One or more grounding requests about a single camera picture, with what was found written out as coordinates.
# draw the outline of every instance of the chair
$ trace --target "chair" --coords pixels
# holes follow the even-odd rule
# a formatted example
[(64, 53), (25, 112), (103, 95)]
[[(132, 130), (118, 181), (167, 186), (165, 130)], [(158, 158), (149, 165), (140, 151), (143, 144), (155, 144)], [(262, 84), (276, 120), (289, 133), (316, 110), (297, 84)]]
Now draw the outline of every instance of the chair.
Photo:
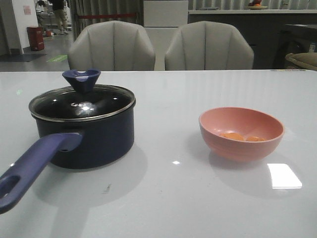
[(308, 53), (298, 53), (293, 54), (289, 53), (285, 56), (286, 64), (285, 68), (287, 69), (309, 69), (317, 71), (317, 53), (308, 52)]
[(155, 52), (143, 26), (108, 21), (87, 26), (68, 52), (70, 69), (154, 70)]
[(165, 54), (165, 70), (251, 69), (253, 59), (237, 28), (200, 21), (176, 30)]

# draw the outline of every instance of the lid knob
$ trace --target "lid knob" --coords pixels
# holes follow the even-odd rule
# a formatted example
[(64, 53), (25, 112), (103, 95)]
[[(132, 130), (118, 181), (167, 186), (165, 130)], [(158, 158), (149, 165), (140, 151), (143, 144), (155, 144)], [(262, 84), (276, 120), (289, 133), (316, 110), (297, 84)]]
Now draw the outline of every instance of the lid knob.
[(100, 73), (97, 69), (88, 69), (86, 72), (78, 72), (75, 69), (71, 69), (65, 71), (62, 76), (76, 92), (85, 94), (93, 90)]

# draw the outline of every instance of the green floor marking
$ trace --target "green floor marking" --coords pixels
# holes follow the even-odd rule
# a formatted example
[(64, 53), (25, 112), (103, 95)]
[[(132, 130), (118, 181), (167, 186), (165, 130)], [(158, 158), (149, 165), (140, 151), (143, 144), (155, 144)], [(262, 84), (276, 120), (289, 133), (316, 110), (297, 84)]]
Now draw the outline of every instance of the green floor marking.
[(49, 59), (47, 62), (61, 62), (65, 59), (67, 59), (67, 55), (59, 55), (59, 56), (55, 56), (54, 58)]

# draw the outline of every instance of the red trash bin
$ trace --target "red trash bin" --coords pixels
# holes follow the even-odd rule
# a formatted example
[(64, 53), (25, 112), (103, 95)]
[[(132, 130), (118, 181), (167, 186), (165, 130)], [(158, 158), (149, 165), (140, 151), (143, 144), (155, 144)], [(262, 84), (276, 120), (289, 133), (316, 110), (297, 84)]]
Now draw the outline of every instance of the red trash bin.
[(42, 35), (42, 28), (38, 26), (27, 27), (30, 47), (32, 51), (40, 51), (44, 49), (44, 41)]

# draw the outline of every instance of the lid rim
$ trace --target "lid rim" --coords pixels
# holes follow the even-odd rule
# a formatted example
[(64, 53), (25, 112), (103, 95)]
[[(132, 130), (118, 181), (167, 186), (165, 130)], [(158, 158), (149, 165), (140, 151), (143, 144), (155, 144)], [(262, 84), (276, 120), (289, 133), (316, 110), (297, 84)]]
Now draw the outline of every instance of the lid rim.
[(29, 103), (29, 111), (30, 111), (31, 115), (33, 117), (35, 117), (36, 119), (42, 119), (42, 120), (45, 120), (45, 121), (51, 121), (51, 122), (86, 122), (86, 121), (94, 121), (94, 120), (100, 120), (100, 119), (105, 119), (105, 118), (112, 117), (114, 115), (122, 113), (123, 111), (128, 110), (130, 107), (134, 107), (134, 105), (136, 103), (135, 95), (129, 89), (126, 89), (126, 88), (123, 88), (123, 87), (120, 87), (120, 86), (103, 85), (103, 84), (96, 84), (95, 87), (96, 88), (113, 87), (113, 88), (123, 89), (125, 92), (130, 94), (131, 102), (128, 105), (126, 105), (125, 107), (123, 107), (123, 108), (121, 108), (121, 109), (119, 109), (117, 111), (114, 111), (114, 112), (111, 112), (111, 113), (107, 113), (107, 114), (98, 115), (98, 116), (85, 117), (85, 118), (70, 118), (70, 119), (67, 119), (67, 118), (51, 118), (51, 117), (43, 116), (43, 115), (41, 115), (41, 114), (39, 114), (39, 113), (34, 111), (35, 101), (37, 99), (39, 99), (41, 97), (44, 97), (45, 95), (50, 94), (50, 93), (56, 93), (57, 91), (60, 91), (60, 94), (61, 94), (61, 93), (65, 93), (65, 92), (73, 90), (73, 88), (71, 86), (67, 86), (67, 87), (63, 87), (63, 88), (53, 89), (53, 90), (47, 91), (45, 93), (42, 93), (42, 94), (36, 96)]

